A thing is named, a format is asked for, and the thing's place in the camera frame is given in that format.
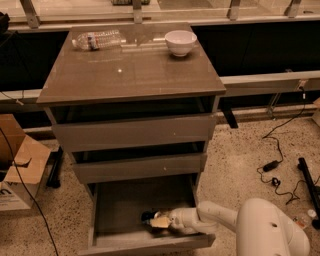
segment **nightstand top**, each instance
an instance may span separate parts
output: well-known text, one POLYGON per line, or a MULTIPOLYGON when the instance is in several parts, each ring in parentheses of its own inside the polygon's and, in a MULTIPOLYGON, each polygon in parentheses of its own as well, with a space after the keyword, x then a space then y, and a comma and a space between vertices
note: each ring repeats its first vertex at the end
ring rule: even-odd
POLYGON ((225 93, 198 41, 185 57, 169 52, 164 35, 172 30, 192 31, 186 23, 72 28, 37 103, 90 104, 225 93), (72 45, 81 33, 110 29, 120 31, 121 46, 82 51, 72 45))

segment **black panel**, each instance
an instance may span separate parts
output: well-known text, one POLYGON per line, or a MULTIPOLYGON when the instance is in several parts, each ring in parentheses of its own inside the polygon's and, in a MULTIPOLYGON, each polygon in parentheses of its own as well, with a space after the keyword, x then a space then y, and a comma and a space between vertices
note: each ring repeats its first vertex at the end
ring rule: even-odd
POLYGON ((41 89, 67 34, 0 35, 0 91, 41 89))
POLYGON ((320 21, 193 27, 220 76, 320 69, 320 21))

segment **white bowl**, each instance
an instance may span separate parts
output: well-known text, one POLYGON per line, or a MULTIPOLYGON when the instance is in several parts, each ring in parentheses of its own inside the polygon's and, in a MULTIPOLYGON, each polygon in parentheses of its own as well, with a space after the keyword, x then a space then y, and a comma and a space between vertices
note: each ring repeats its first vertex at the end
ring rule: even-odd
POLYGON ((186 56, 195 45, 197 36, 185 30, 174 30, 165 35, 169 50, 178 57, 186 56))

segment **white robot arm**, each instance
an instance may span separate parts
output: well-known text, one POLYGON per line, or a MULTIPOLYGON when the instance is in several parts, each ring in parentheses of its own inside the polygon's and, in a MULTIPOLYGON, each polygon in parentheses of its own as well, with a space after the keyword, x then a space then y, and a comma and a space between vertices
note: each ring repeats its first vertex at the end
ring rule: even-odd
MULTIPOLYGON (((247 200, 239 212, 204 201, 197 208, 175 209, 165 219, 172 228, 209 234, 215 233, 217 223, 222 224, 236 233, 238 256, 308 256, 310 252, 305 232, 278 207, 259 198, 247 200)), ((150 222, 157 223, 156 218, 150 222)))

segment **terrazzo floor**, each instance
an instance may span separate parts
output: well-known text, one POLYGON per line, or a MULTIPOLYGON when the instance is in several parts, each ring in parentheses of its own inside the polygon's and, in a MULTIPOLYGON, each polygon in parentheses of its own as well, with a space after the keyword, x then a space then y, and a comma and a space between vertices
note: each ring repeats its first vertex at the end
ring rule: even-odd
MULTIPOLYGON (((218 124, 208 147, 208 160, 198 187, 199 200, 212 200, 236 210, 246 199, 260 197, 276 204, 292 218, 311 209, 310 196, 304 183, 296 191, 300 200, 286 205, 290 196, 276 195, 274 187, 262 183, 256 171, 258 167, 280 157, 275 142, 263 140, 262 137, 294 115, 293 111, 276 120, 270 120, 266 114, 258 120, 250 113, 241 118, 236 115, 239 128, 231 129, 218 113, 218 124)), ((316 180, 320 175, 320 127, 311 116, 296 118, 274 131, 273 135, 280 141, 284 161, 276 170, 265 174, 265 179, 276 176, 282 181, 278 192, 293 191, 296 183, 303 178, 297 164, 298 158, 304 157, 312 178, 316 180)), ((57 148, 55 140, 42 142, 52 149, 57 148)), ((48 172, 43 177, 36 199, 47 218, 59 255, 77 255, 78 251, 87 249, 92 201, 77 181, 67 155, 64 155, 61 166, 61 187, 47 188, 47 177, 48 172)), ((320 255, 320 231, 313 227, 305 231, 311 242, 310 256, 320 255)), ((210 248, 170 255, 236 255, 235 234, 220 226, 216 237, 210 248)), ((36 207, 0 212, 0 255, 55 255, 36 207)))

